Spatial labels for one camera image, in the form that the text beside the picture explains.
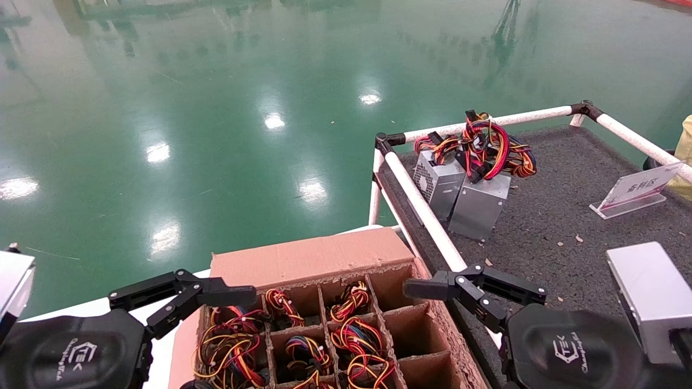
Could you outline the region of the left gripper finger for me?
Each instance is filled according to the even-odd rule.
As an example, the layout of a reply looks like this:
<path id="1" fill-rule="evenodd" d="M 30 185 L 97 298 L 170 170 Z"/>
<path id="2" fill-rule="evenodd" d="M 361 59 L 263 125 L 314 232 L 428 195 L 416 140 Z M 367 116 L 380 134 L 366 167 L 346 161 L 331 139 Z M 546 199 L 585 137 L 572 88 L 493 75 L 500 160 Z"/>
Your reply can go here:
<path id="1" fill-rule="evenodd" d="M 181 280 L 185 277 L 187 277 L 187 271 L 178 269 L 174 272 L 139 281 L 133 285 L 123 286 L 109 294 L 109 307 L 111 310 L 121 308 L 130 312 L 174 297 L 183 290 Z"/>
<path id="2" fill-rule="evenodd" d="M 254 286 L 228 286 L 222 278 L 173 277 L 166 281 L 162 299 L 173 297 L 147 319 L 149 338 L 160 340 L 204 305 L 209 307 L 247 306 L 257 300 Z"/>

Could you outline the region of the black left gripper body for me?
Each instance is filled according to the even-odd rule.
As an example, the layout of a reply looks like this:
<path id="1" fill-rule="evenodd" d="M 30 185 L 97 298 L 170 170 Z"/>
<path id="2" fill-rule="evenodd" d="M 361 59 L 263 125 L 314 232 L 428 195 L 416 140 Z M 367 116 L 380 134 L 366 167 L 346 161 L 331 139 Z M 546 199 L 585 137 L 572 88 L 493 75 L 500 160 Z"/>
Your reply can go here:
<path id="1" fill-rule="evenodd" d="M 15 324 L 2 342 L 2 388 L 141 388 L 152 343 L 125 310 Z"/>

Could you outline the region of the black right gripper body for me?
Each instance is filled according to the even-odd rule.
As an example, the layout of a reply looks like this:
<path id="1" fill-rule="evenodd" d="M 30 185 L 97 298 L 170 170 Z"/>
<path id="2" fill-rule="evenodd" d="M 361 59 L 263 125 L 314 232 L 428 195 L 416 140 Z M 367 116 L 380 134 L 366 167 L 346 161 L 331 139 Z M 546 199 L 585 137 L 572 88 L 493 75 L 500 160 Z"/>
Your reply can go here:
<path id="1" fill-rule="evenodd" d="M 623 320 L 539 304 L 509 318 L 500 357 L 507 379 L 523 388 L 633 388 L 647 364 Z"/>

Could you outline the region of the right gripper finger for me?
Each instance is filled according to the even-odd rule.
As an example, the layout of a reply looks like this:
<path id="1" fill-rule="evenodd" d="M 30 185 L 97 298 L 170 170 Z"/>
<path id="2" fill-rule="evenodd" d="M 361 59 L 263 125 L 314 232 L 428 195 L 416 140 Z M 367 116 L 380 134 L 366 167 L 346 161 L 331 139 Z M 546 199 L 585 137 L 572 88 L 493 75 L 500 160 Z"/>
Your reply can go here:
<path id="1" fill-rule="evenodd" d="M 547 298 L 545 288 L 536 285 L 536 283 L 504 273 L 485 264 L 478 264 L 470 268 L 470 281 L 480 290 L 522 306 L 544 305 Z"/>
<path id="2" fill-rule="evenodd" d="M 506 274 L 495 270 L 438 271 L 429 280 L 409 278 L 403 283 L 403 294 L 411 299 L 456 300 L 494 334 L 506 331 L 507 312 L 493 303 L 480 286 L 498 287 L 505 292 Z"/>

